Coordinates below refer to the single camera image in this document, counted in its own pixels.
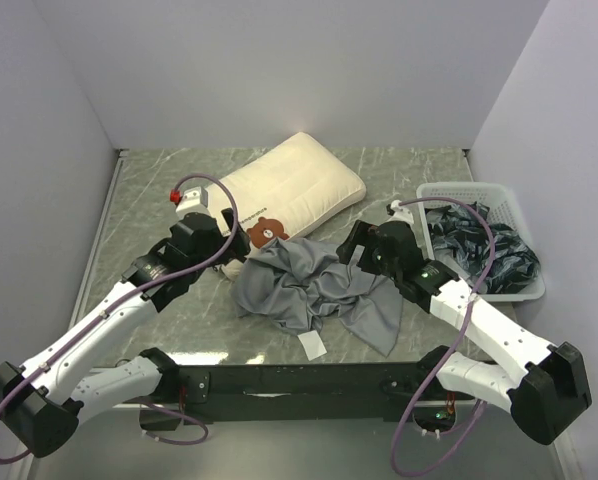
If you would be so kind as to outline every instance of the table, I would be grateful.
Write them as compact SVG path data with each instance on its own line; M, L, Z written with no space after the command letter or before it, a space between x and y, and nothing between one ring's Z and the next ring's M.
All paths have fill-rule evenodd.
M177 221L168 194L176 181L192 172L223 177L269 149L129 150L120 155L103 223L94 247L77 318L94 308L138 256ZM335 148L333 154L367 186L366 198L317 228L308 238L341 243L354 222L382 223L386 204L415 197L421 183L471 181L463 152L455 148ZM423 246L417 218L415 234ZM151 322L138 327L98 366L112 367L149 347L158 347L182 365L301 364L307 358L299 340L281 332L262 316L237 318L229 297L231 282L206 271L187 295L175 300ZM498 306L514 319L509 304ZM326 319L321 338L328 353L313 363L416 362L438 345L449 345L456 330L404 301L397 345L382 356L348 332L336 318ZM459 351L476 360L484 352L467 339Z

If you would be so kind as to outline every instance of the crumpled garment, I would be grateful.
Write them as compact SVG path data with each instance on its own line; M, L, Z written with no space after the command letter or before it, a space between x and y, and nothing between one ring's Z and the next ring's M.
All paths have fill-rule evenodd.
M305 238L274 239L250 257L232 288L238 316L268 316L298 335L320 331L324 317L341 323L383 355L397 341L403 299L387 277L339 263L336 245Z
M477 202L472 205L483 218L490 209ZM481 224L463 207L450 205L426 211L435 256L449 249L457 264L474 284L488 262L490 246ZM495 238L495 262L480 293L514 294L532 283L541 268L535 253L519 234L504 223L490 225Z

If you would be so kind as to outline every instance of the bear print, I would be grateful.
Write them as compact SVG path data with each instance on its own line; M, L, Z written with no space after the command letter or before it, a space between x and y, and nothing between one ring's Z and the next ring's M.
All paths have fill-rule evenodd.
M259 217L257 223L246 230L252 244L261 248L273 238L279 237L282 240L288 240L288 235L284 232L283 224L273 218Z

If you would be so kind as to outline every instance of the white wall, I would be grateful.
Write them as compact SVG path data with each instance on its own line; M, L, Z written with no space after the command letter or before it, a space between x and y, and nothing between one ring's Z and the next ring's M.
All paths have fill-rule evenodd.
M547 281L523 322L583 353L592 408L570 432L598 479L598 0L551 0L471 154L516 191Z
M34 0L117 147L470 147L547 0Z
M113 154L33 3L0 0L0 363L67 328Z

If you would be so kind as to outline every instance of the gray floor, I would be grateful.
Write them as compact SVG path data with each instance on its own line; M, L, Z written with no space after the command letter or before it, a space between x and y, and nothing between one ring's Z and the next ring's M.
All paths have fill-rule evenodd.
M120 274L137 256L169 234L177 221L168 193L175 182L191 172L222 177L255 160L267 149L131 150L113 192L90 285L82 301L82 313L94 308ZM382 223L386 204L415 197L425 182L469 181L470 170L460 149L345 148L333 153L357 172L367 186L366 198L336 215L309 238L341 243L355 220ZM421 226L415 232L423 245ZM229 298L231 282L207 271L158 318L137 328L99 366L113 366L120 358L132 358L141 350L158 347L180 364L297 364L307 358L300 342L275 328L266 318L237 319ZM513 316L509 305L501 307ZM336 318L325 322L322 339L328 353L315 363L417 361L440 344L449 345L456 331L404 302L397 345L383 357L344 329ZM460 351L473 358L487 357L465 340Z
M207 443L156 444L140 437L137 412L96 417L61 450L36 461L38 480L299 480L393 479L388 452L395 424L380 420L240 422L210 426ZM171 438L194 438L185 427ZM408 425L400 465L427 466L453 438L441 442ZM556 480L552 449L532 442L510 416L490 407L457 453L426 480Z

